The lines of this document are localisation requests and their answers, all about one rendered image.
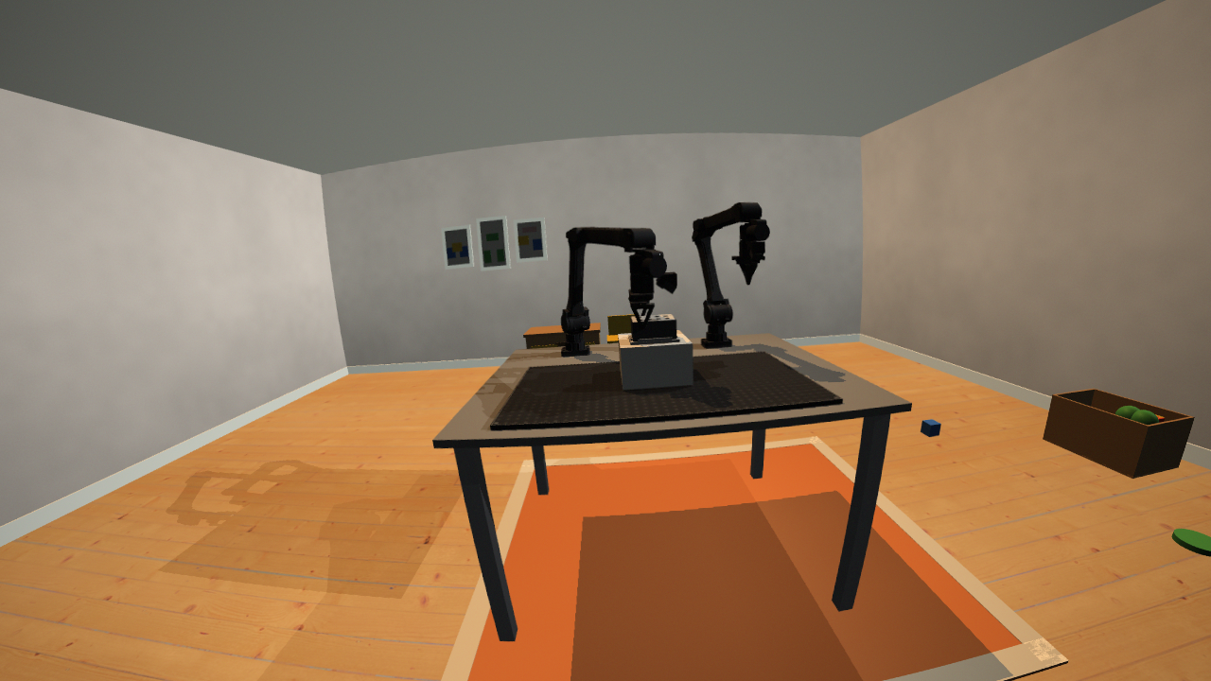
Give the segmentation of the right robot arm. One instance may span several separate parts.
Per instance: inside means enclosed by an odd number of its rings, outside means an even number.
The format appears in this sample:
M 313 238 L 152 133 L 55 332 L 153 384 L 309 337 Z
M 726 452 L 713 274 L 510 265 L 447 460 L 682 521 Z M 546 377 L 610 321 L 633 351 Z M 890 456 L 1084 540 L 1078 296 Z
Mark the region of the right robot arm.
M 641 276 L 641 293 L 654 293 L 654 277 L 658 277 L 655 285 L 659 288 L 666 288 L 671 293 L 675 293 L 677 288 L 677 274 L 666 271 L 667 263 L 662 259 L 662 252 L 655 251 L 655 234 L 650 228 L 589 228 L 603 227 L 574 227 L 566 231 L 566 238 L 570 244 L 570 298 L 561 316 L 562 330 L 568 333 L 561 355 L 591 353 L 582 338 L 582 332 L 591 326 L 589 307 L 582 305 L 584 261 L 587 244 L 620 246 L 625 252 L 635 252 L 635 254 L 630 254 L 630 274 L 645 275 Z

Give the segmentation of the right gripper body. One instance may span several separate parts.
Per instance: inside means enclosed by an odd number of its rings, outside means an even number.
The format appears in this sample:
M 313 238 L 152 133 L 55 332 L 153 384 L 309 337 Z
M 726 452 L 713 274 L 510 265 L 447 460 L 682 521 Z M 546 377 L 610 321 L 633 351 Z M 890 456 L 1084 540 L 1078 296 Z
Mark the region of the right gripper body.
M 629 288 L 630 290 L 630 305 L 631 307 L 647 305 L 647 301 L 644 301 L 644 302 L 637 302 L 637 299 L 641 299 L 641 298 L 654 299 L 654 294 L 653 293 L 641 293 L 641 276 L 645 276 L 645 275 L 643 275 L 643 274 L 630 274 L 630 287 L 632 288 L 632 290 Z

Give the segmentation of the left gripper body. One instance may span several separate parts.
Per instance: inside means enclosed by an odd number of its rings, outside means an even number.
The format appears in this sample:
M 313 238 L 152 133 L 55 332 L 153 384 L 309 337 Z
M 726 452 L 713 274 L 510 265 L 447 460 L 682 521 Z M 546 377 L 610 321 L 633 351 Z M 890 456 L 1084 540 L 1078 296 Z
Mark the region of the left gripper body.
M 740 242 L 745 242 L 745 241 L 748 241 L 748 240 L 740 240 Z M 751 257 L 731 257 L 731 261 L 736 261 L 737 267 L 744 267 L 744 264 L 758 264 L 758 263 L 761 263 L 761 261 L 751 259 Z

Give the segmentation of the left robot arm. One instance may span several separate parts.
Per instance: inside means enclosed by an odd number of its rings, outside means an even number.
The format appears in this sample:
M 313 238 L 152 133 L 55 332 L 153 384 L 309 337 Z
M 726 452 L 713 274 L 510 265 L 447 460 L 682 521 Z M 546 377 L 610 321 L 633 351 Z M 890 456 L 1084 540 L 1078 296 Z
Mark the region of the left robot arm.
M 737 202 L 731 205 L 731 208 L 724 210 L 721 213 L 714 213 L 710 217 L 693 221 L 691 239 L 693 244 L 695 244 L 699 250 L 702 276 L 706 290 L 708 291 L 708 299 L 702 303 L 704 319 L 705 322 L 708 324 L 706 338 L 701 338 L 701 343 L 704 340 L 702 344 L 705 347 L 731 344 L 731 339 L 727 338 L 727 332 L 724 332 L 724 324 L 729 324 L 729 319 L 731 321 L 731 305 L 729 304 L 729 299 L 724 299 L 722 296 L 718 277 L 717 274 L 714 274 L 714 261 L 711 246 L 711 238 L 714 234 L 713 229 L 718 228 L 717 230 L 719 230 L 723 227 L 737 223 L 737 221 L 748 221 L 748 223 L 740 227 L 740 240 L 752 240 L 754 242 L 739 242 L 739 257 L 751 257 L 751 259 L 761 261 L 763 259 L 763 253 L 765 252 L 765 241 L 763 240 L 767 240 L 767 238 L 770 236 L 767 221 L 761 219 L 761 204 Z

